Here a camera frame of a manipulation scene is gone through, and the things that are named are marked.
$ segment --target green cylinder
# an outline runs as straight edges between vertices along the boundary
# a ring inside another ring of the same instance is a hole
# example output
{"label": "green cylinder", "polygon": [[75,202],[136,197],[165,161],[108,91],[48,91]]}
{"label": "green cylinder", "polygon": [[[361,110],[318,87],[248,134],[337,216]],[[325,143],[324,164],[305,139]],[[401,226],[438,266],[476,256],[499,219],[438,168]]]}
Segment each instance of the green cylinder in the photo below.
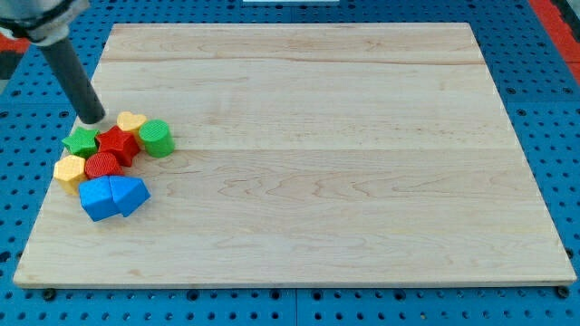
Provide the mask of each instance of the green cylinder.
{"label": "green cylinder", "polygon": [[175,149],[169,125],[163,120],[149,120],[139,130],[145,150],[154,158],[165,158]]}

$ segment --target blue block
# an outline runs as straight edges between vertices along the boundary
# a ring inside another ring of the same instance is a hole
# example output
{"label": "blue block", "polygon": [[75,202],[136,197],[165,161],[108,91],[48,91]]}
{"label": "blue block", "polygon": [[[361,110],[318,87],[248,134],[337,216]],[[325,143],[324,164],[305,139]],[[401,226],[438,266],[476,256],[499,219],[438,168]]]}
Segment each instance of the blue block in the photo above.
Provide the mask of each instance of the blue block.
{"label": "blue block", "polygon": [[113,201],[109,177],[98,177],[79,185],[81,206],[94,222],[119,214]]}
{"label": "blue block", "polygon": [[110,183],[112,200],[125,217],[151,197],[141,178],[110,176]]}

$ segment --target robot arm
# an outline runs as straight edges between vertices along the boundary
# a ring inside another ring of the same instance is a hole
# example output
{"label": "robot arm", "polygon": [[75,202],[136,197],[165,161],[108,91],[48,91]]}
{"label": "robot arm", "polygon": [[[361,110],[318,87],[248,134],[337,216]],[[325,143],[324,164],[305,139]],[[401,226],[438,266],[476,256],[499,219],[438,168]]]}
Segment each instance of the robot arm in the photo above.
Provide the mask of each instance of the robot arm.
{"label": "robot arm", "polygon": [[89,5],[89,0],[0,0],[0,32],[40,47],[77,116],[91,124],[105,112],[67,38],[69,23]]}

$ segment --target black cylindrical rod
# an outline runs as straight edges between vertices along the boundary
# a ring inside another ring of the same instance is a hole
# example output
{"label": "black cylindrical rod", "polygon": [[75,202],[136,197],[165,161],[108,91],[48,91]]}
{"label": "black cylindrical rod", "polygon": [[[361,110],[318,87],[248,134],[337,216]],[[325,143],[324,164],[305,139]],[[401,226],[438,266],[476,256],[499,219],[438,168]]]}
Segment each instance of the black cylindrical rod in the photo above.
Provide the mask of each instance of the black cylindrical rod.
{"label": "black cylindrical rod", "polygon": [[63,87],[76,114],[82,122],[93,124],[105,116],[105,110],[97,97],[68,38],[48,46],[41,46],[44,58]]}

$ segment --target green star block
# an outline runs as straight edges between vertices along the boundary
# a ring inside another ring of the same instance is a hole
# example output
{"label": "green star block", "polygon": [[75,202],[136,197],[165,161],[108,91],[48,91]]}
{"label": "green star block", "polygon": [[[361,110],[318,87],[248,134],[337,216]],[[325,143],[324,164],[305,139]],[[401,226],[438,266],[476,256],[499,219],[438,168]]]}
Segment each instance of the green star block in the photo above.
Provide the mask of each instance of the green star block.
{"label": "green star block", "polygon": [[77,127],[71,136],[63,139],[63,144],[71,154],[89,158],[97,152],[97,143],[94,138],[98,134],[99,131],[96,129]]}

